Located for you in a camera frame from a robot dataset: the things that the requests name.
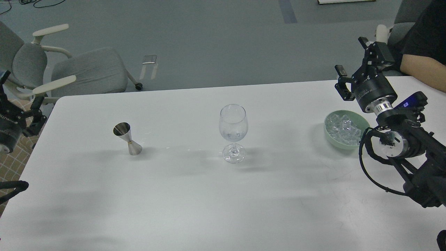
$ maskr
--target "bowl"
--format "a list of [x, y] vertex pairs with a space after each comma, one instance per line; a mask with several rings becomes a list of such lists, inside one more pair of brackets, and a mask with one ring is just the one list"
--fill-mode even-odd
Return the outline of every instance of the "bowl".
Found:
[[328, 117], [332, 114], [337, 114], [339, 116], [343, 116], [343, 115], [347, 115], [351, 122], [354, 123], [356, 125], [356, 127], [358, 129], [361, 129], [361, 134], [366, 130], [367, 127], [370, 127], [370, 124], [367, 122], [367, 120], [365, 118], [363, 118], [361, 115], [354, 113], [352, 111], [347, 111], [347, 110], [339, 110], [339, 111], [334, 111], [330, 114], [327, 115], [327, 117], [325, 117], [324, 120], [324, 133], [325, 133], [325, 137], [327, 138], [328, 142], [330, 142], [333, 146], [340, 148], [340, 149], [344, 149], [344, 150], [353, 150], [359, 147], [358, 145], [347, 145], [344, 144], [342, 142], [337, 141], [336, 139], [334, 139], [327, 131], [326, 125], [328, 122]]

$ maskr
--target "black shirt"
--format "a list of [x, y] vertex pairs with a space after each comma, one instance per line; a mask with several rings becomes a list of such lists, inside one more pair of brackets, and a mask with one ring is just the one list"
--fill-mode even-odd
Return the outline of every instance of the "black shirt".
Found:
[[433, 0], [406, 36], [389, 45], [389, 49], [395, 59], [389, 70], [400, 70], [404, 54], [430, 57], [446, 64], [446, 0]]

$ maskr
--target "chair caster wheel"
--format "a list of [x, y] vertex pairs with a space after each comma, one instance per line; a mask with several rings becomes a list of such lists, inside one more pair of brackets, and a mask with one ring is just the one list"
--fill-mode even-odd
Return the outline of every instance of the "chair caster wheel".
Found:
[[138, 90], [138, 91], [142, 90], [142, 84], [141, 84], [141, 83], [137, 83], [137, 84], [135, 84], [135, 88], [136, 88], [136, 90]]

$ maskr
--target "jigger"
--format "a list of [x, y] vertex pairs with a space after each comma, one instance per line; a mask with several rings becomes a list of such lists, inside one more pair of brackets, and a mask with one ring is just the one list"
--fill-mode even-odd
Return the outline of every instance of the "jigger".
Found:
[[128, 143], [130, 155], [138, 155], [142, 151], [142, 146], [132, 140], [130, 125], [126, 122], [119, 123], [113, 128], [113, 133]]

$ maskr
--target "robotic arm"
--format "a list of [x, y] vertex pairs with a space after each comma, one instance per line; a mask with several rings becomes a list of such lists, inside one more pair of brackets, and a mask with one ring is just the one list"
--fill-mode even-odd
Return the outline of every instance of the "robotic arm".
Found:
[[[427, 133], [421, 127], [425, 121], [421, 112], [427, 105], [427, 97], [416, 92], [393, 107], [397, 95], [382, 74], [384, 68], [394, 63], [387, 45], [374, 42], [367, 46], [366, 38], [359, 38], [359, 42], [365, 50], [361, 67], [349, 78], [344, 68], [336, 65], [339, 78], [335, 88], [344, 100], [356, 99], [363, 112], [377, 116], [378, 127], [364, 133], [359, 154], [361, 156], [365, 145], [373, 159], [393, 165], [405, 181], [404, 192], [379, 185], [366, 175], [387, 192], [408, 196], [423, 207], [446, 206], [446, 147], [433, 138], [432, 132]], [[351, 84], [351, 91], [346, 83]], [[380, 139], [388, 159], [374, 153], [372, 137]], [[419, 168], [406, 160], [424, 153], [427, 160]]]
[[[43, 116], [39, 109], [44, 97], [36, 97], [29, 111], [23, 111], [8, 100], [3, 90], [3, 84], [9, 74], [9, 71], [0, 71], [0, 154], [11, 153], [21, 134], [26, 137], [38, 135], [46, 122], [46, 116]], [[33, 121], [27, 127], [26, 118], [29, 117], [33, 117]], [[0, 197], [0, 204], [26, 190], [28, 185], [26, 181], [22, 180], [0, 182], [0, 189], [14, 188], [12, 192]]]

